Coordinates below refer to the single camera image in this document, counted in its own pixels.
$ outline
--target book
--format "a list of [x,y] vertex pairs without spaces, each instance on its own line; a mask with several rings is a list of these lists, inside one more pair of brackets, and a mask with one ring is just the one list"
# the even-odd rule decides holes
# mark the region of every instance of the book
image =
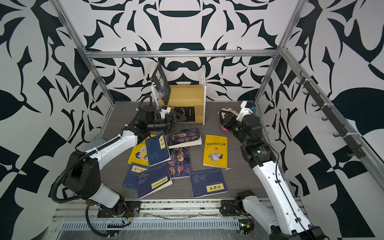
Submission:
[[151,137],[145,141],[147,146],[148,165],[153,165],[170,160],[169,149],[165,135]]
[[135,175],[139,199],[172,185],[167,164],[163,163]]
[[165,105],[168,105],[170,97],[170,86],[164,74],[160,62],[152,63],[149,79],[155,83],[155,88]]
[[203,165],[210,167],[228,167],[227,137],[205,136]]
[[137,175],[138,173],[144,172],[148,169],[151,169],[151,167],[140,165],[137,163],[132,163],[122,186],[127,188],[137,189],[137,178],[135,177],[135,175]]
[[189,147],[173,148],[169,150],[170,161],[167,167],[171,178],[189,177],[192,171]]
[[128,163],[129,164],[137,163],[144,166],[149,166],[145,140],[133,147],[131,155],[129,156],[129,159],[128,159]]
[[227,192],[220,168],[191,172],[189,177],[193,198]]
[[185,128],[169,138],[169,148],[201,145],[201,136],[198,127]]
[[171,108],[175,112],[185,116],[187,119],[181,122],[195,122],[195,107],[174,107]]

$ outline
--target black and white wallpaper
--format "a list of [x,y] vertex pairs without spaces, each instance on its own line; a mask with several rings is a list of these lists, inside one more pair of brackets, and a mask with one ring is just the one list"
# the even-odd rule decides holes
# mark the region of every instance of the black and white wallpaper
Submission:
[[57,208],[53,181],[110,103],[46,0],[0,1],[0,59],[0,238],[32,239]]
[[[383,158],[382,1],[309,0],[288,50]],[[384,192],[281,59],[259,104],[281,167],[331,239],[382,239]]]
[[116,101],[139,101],[151,93],[151,64],[159,61],[169,84],[199,84],[205,66],[207,99],[253,100],[272,57],[94,59]]
[[[65,0],[91,51],[276,49],[297,0]],[[95,61],[116,101],[151,91],[151,64],[171,84],[198,84],[205,65],[207,99],[254,99],[270,57],[126,58]]]

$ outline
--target wooden shelf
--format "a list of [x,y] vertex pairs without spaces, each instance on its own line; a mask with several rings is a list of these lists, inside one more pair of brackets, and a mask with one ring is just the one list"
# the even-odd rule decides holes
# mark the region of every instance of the wooden shelf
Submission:
[[[199,85],[171,85],[168,107],[197,107],[204,105],[204,86]],[[164,102],[159,98],[159,106]]]

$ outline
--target table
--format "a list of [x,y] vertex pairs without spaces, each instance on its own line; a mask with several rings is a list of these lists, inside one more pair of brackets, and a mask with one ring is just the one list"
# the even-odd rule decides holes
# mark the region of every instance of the table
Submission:
[[[107,141],[116,137],[124,124],[128,124],[136,114],[138,102],[117,102],[111,114],[109,122],[105,128],[102,138]],[[205,125],[202,124],[177,124],[178,128],[198,127],[202,137],[202,145],[191,146],[192,171],[202,169],[212,169],[213,167],[203,166],[203,154],[205,135],[217,135],[228,137],[228,170],[222,169],[228,192],[217,194],[215,198],[234,198],[236,193],[251,190],[257,197],[268,197],[265,189],[251,170],[248,163],[243,159],[240,151],[240,142],[231,132],[223,131],[220,127],[218,110],[221,108],[233,108],[240,111],[240,102],[207,102],[205,112]],[[109,188],[120,193],[125,198],[138,198],[136,190],[123,187],[125,176],[127,175],[129,164],[128,158],[132,148],[124,151],[115,159],[109,162],[101,171],[101,181]],[[160,191],[147,196],[150,199],[170,199],[170,198],[192,198],[192,191],[189,178],[173,179],[173,184]]]

